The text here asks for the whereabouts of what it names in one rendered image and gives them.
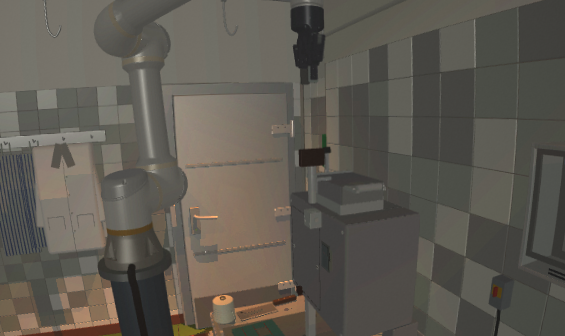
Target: white canister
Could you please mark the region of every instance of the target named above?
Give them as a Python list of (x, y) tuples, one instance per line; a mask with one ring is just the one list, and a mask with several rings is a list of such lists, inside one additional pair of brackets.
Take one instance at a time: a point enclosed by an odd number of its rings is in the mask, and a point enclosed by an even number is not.
[(213, 299), (213, 319), (218, 324), (234, 323), (234, 299), (229, 295), (216, 296)]

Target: door frame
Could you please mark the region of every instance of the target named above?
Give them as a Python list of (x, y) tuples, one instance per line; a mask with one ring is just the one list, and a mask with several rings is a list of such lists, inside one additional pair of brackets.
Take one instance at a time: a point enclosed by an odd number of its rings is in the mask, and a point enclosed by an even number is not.
[[(197, 96), (197, 95), (232, 95), (232, 94), (285, 94), (286, 95), (286, 123), (294, 121), (294, 138), (288, 136), (288, 185), (289, 195), (297, 191), (305, 190), (305, 172), (295, 165), (298, 150), (302, 149), (304, 140), (304, 128), (300, 108), (295, 108), (295, 100), (300, 99), (297, 94), (299, 86), (293, 83), (216, 83), (216, 84), (186, 84), (186, 85), (163, 85), (164, 108), (166, 114), (166, 125), (170, 154), (177, 158), (176, 130), (174, 114), (174, 97)], [(191, 284), (188, 271), (187, 256), (185, 250), (185, 232), (181, 202), (176, 204), (176, 227), (168, 224), (168, 231), (174, 238), (175, 266), (173, 272), (178, 272), (174, 277), (176, 296), (179, 313), (182, 311), (186, 325), (196, 324), (194, 313), (194, 299), (191, 294)]]

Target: green mat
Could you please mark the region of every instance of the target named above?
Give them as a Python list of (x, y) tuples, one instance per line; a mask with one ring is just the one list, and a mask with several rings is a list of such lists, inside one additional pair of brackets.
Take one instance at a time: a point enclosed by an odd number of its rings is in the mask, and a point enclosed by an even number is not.
[(284, 336), (273, 320), (232, 329), (234, 336)]

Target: tiled wall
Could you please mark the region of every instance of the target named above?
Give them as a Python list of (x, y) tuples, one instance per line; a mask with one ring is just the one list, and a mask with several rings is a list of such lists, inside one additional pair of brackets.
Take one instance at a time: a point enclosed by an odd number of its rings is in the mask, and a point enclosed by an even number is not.
[(531, 145), (565, 142), (565, 0), (338, 59), (325, 77), (306, 87), (306, 146), (326, 133), (333, 170), (386, 181), (420, 214), (419, 330), (493, 335), (490, 283), (504, 274), (499, 335), (565, 335), (565, 288), (517, 267)]
[[(136, 164), (131, 104), (125, 86), (1, 92), (0, 137), (105, 130), (106, 142), (94, 145), (103, 178)], [(154, 214), (153, 223), (168, 247), (165, 214)], [(110, 283), (97, 274), (102, 256), (103, 250), (59, 255), (45, 250), (6, 257), (0, 233), (0, 335), (118, 323)], [(170, 309), (178, 313), (171, 269), (166, 278)]]

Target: black cable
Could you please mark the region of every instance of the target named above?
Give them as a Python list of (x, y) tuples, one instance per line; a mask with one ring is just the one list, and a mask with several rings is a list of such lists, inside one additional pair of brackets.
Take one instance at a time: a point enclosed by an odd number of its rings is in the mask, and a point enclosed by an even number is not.
[(498, 314), (496, 315), (496, 330), (494, 331), (494, 336), (498, 336), (499, 325), (500, 325), (500, 309), (498, 309)]
[(135, 304), (135, 312), (137, 313), (137, 322), (139, 323), (139, 330), (141, 336), (149, 336), (147, 331), (147, 323), (145, 322), (145, 314), (143, 313), (143, 303), (141, 302), (141, 290), (137, 283), (137, 276), (135, 272), (135, 265), (128, 265), (128, 283), (132, 291), (133, 302)]

